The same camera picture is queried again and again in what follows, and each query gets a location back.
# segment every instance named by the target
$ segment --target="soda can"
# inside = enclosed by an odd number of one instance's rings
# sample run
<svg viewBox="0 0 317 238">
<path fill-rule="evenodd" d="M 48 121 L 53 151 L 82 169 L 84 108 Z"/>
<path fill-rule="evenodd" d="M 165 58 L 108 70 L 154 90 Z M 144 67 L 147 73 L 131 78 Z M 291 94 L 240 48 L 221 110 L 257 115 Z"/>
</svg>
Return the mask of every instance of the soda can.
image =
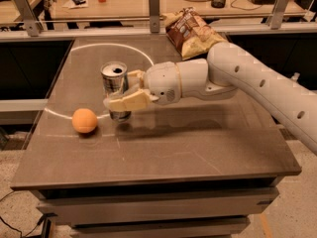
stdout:
<svg viewBox="0 0 317 238">
<path fill-rule="evenodd" d="M 127 66 L 120 61 L 109 61 L 101 66 L 103 87 L 106 95 L 120 96 L 129 88 Z M 113 112 L 109 110 L 110 117 L 114 121 L 124 122 L 131 116 L 131 111 Z"/>
</svg>

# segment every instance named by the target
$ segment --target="concrete floor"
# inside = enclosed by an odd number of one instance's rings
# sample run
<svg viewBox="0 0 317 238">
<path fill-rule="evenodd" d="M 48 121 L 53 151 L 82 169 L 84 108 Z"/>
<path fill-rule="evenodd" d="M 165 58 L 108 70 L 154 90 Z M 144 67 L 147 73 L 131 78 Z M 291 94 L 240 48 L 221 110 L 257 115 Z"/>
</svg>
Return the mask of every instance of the concrete floor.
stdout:
<svg viewBox="0 0 317 238">
<path fill-rule="evenodd" d="M 286 142 L 302 166 L 298 177 L 285 178 L 279 185 L 280 196 L 261 215 L 250 216 L 250 226 L 232 238 L 313 238 L 317 232 L 317 157 L 291 137 Z M 24 155 L 23 150 L 0 152 L 0 198 L 11 191 L 10 181 Z M 41 214 L 38 201 L 29 192 L 14 192 L 0 201 L 0 216 L 12 227 L 30 232 Z M 39 226 L 31 235 L 40 234 Z M 52 229 L 51 238 L 69 238 L 67 226 Z M 19 232 L 0 222 L 0 238 L 18 238 Z"/>
</svg>

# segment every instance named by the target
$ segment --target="bag of chips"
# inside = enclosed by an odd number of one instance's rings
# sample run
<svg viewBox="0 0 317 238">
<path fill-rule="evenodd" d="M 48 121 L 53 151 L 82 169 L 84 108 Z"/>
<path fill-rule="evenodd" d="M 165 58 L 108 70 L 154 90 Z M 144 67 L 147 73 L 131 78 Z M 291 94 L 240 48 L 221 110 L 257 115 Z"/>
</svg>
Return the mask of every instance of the bag of chips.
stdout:
<svg viewBox="0 0 317 238">
<path fill-rule="evenodd" d="M 192 7 L 163 15 L 166 33 L 184 60 L 208 53 L 210 48 L 227 42 Z"/>
</svg>

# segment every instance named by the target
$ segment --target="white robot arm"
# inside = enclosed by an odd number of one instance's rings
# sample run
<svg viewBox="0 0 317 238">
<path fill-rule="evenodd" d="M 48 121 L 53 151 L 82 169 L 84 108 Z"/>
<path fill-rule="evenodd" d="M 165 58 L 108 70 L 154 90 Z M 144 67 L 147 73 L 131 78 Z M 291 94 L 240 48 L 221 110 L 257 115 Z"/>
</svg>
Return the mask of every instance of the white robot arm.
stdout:
<svg viewBox="0 0 317 238">
<path fill-rule="evenodd" d="M 214 45 L 207 60 L 158 63 L 130 77 L 138 79 L 138 90 L 107 100 L 111 111 L 133 111 L 151 102 L 166 105 L 184 97 L 224 99 L 240 88 L 317 155 L 316 94 L 234 44 Z"/>
</svg>

